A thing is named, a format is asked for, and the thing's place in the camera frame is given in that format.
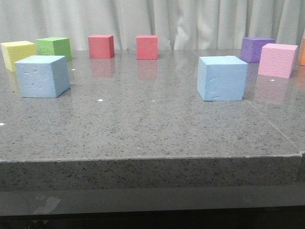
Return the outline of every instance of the yellow cube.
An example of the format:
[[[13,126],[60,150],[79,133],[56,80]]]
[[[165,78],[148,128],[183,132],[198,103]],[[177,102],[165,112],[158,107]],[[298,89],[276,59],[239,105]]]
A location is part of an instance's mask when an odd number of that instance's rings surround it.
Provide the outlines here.
[[[36,55],[35,44],[28,41],[0,43],[5,67],[15,72],[16,61]]]

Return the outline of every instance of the granite table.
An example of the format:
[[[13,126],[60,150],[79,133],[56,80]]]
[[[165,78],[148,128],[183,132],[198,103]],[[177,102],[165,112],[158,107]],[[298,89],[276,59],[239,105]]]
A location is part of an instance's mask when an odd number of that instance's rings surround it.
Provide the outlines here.
[[[0,59],[0,216],[305,204],[305,66],[248,64],[244,99],[204,102],[199,56],[75,51],[71,88],[22,98]]]

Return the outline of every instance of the purple cube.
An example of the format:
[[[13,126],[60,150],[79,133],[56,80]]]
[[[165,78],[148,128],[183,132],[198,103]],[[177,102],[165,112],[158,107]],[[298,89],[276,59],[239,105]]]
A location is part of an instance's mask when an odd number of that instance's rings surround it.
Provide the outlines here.
[[[262,47],[268,43],[275,43],[275,40],[265,37],[243,38],[240,59],[248,63],[259,63],[261,59]]]

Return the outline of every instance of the pink cube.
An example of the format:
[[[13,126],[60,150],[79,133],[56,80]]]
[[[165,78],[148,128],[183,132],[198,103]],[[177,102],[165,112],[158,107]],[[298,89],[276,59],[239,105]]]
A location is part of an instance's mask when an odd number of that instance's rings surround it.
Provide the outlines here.
[[[158,36],[147,35],[137,36],[137,59],[157,60],[158,59]]]
[[[262,48],[259,75],[289,78],[295,64],[297,45],[266,44]]]
[[[114,56],[113,35],[88,37],[90,58],[112,58]]]

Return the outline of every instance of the gray countertop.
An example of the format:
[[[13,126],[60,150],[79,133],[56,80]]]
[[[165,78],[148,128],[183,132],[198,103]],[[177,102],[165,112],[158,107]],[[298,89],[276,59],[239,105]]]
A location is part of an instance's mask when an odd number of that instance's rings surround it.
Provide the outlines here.
[[[0,191],[286,185],[305,181],[305,66],[290,79],[248,64],[241,102],[204,102],[199,56],[74,52],[71,88],[22,98],[0,59]]]

